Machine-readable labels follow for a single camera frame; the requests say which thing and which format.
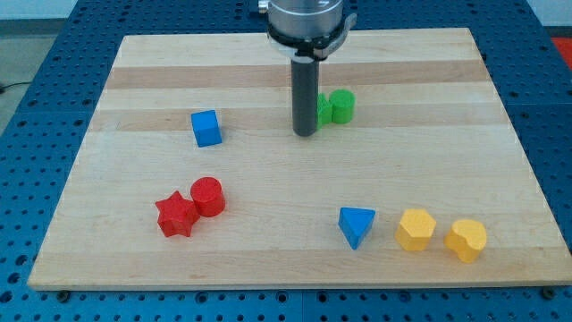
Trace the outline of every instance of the blue block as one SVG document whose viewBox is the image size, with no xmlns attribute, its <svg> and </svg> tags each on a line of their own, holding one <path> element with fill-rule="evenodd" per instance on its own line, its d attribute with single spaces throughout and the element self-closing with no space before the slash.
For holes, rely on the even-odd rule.
<svg viewBox="0 0 572 322">
<path fill-rule="evenodd" d="M 340 227 L 349 246 L 356 250 L 364 240 L 367 233 L 372 229 L 374 223 L 375 210 L 362 208 L 342 208 L 340 209 Z"/>
<path fill-rule="evenodd" d="M 191 114 L 190 122 L 193 125 L 195 139 L 200 148 L 223 143 L 214 110 Z"/>
</svg>

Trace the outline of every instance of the yellow hexagonal prism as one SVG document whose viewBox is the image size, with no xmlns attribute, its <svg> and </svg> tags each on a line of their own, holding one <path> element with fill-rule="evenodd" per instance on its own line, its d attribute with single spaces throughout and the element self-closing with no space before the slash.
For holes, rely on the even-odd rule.
<svg viewBox="0 0 572 322">
<path fill-rule="evenodd" d="M 395 240 L 404 250 L 424 250 L 437 222 L 425 209 L 406 209 L 395 232 Z"/>
<path fill-rule="evenodd" d="M 461 219 L 450 227 L 444 242 L 447 248 L 457 253 L 462 262 L 472 263 L 486 245 L 486 230 L 476 220 Z"/>
</svg>

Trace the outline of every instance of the toy block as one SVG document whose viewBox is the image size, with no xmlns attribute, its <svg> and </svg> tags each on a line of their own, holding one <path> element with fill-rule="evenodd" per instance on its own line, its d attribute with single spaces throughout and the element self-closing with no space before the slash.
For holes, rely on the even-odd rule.
<svg viewBox="0 0 572 322">
<path fill-rule="evenodd" d="M 437 222 L 425 209 L 407 209 L 395 232 L 395 240 L 404 250 L 424 250 Z"/>
<path fill-rule="evenodd" d="M 323 125 L 332 122 L 332 103 L 326 98 L 324 93 L 318 95 L 318 130 Z"/>
<path fill-rule="evenodd" d="M 349 246 L 356 250 L 366 238 L 374 223 L 375 210 L 362 208 L 340 209 L 338 226 L 348 240 Z"/>
<path fill-rule="evenodd" d="M 349 90 L 336 89 L 330 94 L 330 103 L 332 103 L 332 122 L 345 124 L 354 117 L 356 97 Z"/>
<path fill-rule="evenodd" d="M 461 219 L 450 227 L 444 242 L 462 262 L 472 263 L 486 245 L 486 229 L 476 220 Z"/>
<path fill-rule="evenodd" d="M 190 123 L 200 148 L 223 142 L 214 110 L 191 114 Z"/>
<path fill-rule="evenodd" d="M 190 187 L 190 196 L 195 201 L 201 216 L 216 216 L 223 212 L 226 206 L 223 187 L 213 177 L 200 178 Z"/>
<path fill-rule="evenodd" d="M 184 199 L 176 191 L 171 197 L 157 201 L 155 205 L 159 209 L 157 223 L 165 237 L 175 234 L 190 237 L 192 225 L 200 218 L 194 202 Z"/>
</svg>

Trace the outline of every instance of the wooden board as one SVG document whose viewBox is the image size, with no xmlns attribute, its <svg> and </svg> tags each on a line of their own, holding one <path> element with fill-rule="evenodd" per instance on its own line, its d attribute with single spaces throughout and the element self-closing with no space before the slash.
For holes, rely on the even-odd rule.
<svg viewBox="0 0 572 322">
<path fill-rule="evenodd" d="M 466 29 L 351 32 L 321 90 L 357 96 L 347 125 L 290 125 L 288 59 L 263 34 L 129 36 L 121 45 L 29 285 L 39 290 L 467 287 L 572 282 L 572 259 Z M 222 145 L 189 114 L 215 108 Z M 165 239 L 154 202 L 212 175 L 228 207 Z M 358 250 L 340 207 L 377 210 Z M 437 220 L 428 250 L 393 234 Z M 474 218 L 474 264 L 444 248 Z"/>
</svg>

